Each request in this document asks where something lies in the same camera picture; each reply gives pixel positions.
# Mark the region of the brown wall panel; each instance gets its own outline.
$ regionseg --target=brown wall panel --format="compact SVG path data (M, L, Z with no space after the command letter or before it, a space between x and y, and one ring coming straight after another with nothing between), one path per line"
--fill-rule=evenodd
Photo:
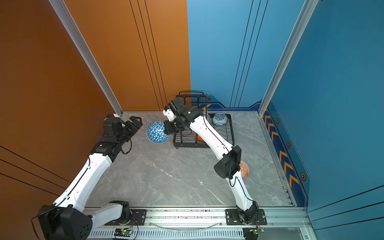
M65 3L123 110L158 111L190 90L186 0Z
M48 0L4 0L0 9L0 145L72 181L113 109ZM69 185L2 148L0 159ZM63 192L3 161L0 173ZM29 220L57 196L3 175L0 181L1 239L33 239Z

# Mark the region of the blue and white bowl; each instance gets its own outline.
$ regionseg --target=blue and white bowl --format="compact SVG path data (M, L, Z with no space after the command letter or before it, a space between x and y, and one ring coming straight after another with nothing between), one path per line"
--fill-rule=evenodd
M147 127L147 137L153 143L165 143L169 139L169 135L165 134L164 130L163 122L153 122Z
M212 123L218 127L222 127L228 123L228 117L224 113L216 113L212 118Z

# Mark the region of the black wire rack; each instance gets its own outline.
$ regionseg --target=black wire rack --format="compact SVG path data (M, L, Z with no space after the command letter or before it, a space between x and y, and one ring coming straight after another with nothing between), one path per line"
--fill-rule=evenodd
M179 92L176 97L183 99L184 103L188 106L197 106L199 109L204 110L206 107L206 98L207 96L203 92ZM208 115L213 118L214 113L208 113ZM233 134L232 119L230 114L226 114L228 117L228 123L222 127L214 125L212 122L209 124L230 144L235 145L235 136ZM204 142L198 134L192 131L190 128L187 128L184 131L174 134L173 136L173 145L176 148L179 147L200 147L200 148L209 148L208 144Z

